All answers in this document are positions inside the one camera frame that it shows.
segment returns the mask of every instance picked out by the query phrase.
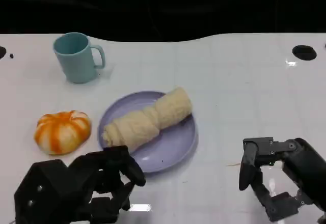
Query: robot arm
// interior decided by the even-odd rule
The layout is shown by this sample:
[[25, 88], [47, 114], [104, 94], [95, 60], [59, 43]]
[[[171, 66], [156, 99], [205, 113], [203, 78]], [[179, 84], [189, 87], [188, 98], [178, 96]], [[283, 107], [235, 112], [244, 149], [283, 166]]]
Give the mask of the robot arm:
[[[120, 172], [130, 182], [124, 184]], [[145, 176], [126, 146], [106, 148], [78, 157], [68, 167], [61, 160], [34, 163], [15, 193], [17, 224], [114, 223], [130, 208], [135, 185]], [[112, 198], [92, 198], [93, 192]]]
[[[272, 137], [243, 140], [243, 157], [239, 174], [239, 189], [252, 187], [257, 199], [266, 209], [271, 221], [278, 221], [298, 214], [302, 205], [315, 204], [326, 211], [326, 162], [301, 138], [276, 142]], [[282, 161], [283, 172], [298, 186], [295, 197], [288, 192], [271, 197], [263, 185], [263, 165]]]

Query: plate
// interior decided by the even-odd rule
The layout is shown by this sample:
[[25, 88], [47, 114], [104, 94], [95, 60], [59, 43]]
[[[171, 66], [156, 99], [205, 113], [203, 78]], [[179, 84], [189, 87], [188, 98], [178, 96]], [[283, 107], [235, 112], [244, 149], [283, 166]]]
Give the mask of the plate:
[[[100, 120], [97, 132], [100, 145], [103, 148], [107, 147], [101, 136], [105, 125], [130, 111], [152, 105], [164, 94], [161, 92], [143, 91], [127, 95], [116, 101], [106, 110]], [[189, 115], [177, 125], [162, 130], [159, 136], [130, 154], [144, 173], [159, 172], [183, 160], [196, 144], [196, 140], [197, 129], [195, 120], [192, 115]]]

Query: white table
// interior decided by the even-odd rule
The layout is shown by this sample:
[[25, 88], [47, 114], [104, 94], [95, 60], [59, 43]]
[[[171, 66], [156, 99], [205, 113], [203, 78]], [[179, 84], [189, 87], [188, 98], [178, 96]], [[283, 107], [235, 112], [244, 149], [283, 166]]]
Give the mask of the white table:
[[[251, 189], [238, 190], [245, 137], [302, 137], [326, 158], [326, 34], [217, 35], [179, 43], [118, 43], [91, 38], [106, 54], [107, 67], [85, 85], [65, 80], [52, 51], [58, 35], [0, 35], [0, 222], [14, 218], [13, 194], [35, 161], [53, 159], [33, 140], [39, 117], [77, 109], [93, 122], [90, 139], [72, 154], [100, 150], [96, 130], [116, 99], [140, 90], [167, 92], [183, 86], [194, 105], [199, 144], [191, 160], [147, 179], [131, 195], [150, 212], [121, 212], [118, 223], [269, 223]], [[295, 58], [295, 45], [311, 45], [313, 61]], [[99, 62], [98, 53], [94, 52]], [[274, 192], [296, 193], [277, 165], [264, 169]], [[322, 213], [305, 206], [280, 223], [315, 223]]]

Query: light blue mug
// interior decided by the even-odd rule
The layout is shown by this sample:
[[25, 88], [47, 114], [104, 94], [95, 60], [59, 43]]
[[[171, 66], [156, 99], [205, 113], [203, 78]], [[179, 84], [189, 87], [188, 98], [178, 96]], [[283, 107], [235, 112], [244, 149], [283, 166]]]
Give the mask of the light blue mug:
[[[101, 55], [102, 65], [95, 65], [91, 48]], [[70, 32], [57, 38], [53, 50], [67, 79], [73, 83], [86, 83], [97, 77], [96, 69], [105, 67], [105, 55], [99, 45], [91, 45], [82, 33]]]

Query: toy pumpkin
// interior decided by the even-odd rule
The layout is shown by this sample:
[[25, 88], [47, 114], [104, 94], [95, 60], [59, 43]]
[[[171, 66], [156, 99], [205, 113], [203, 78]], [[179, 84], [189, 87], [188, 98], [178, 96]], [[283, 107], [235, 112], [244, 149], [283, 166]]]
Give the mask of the toy pumpkin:
[[91, 121], [80, 111], [43, 115], [36, 127], [34, 140], [47, 154], [74, 151], [91, 134]]

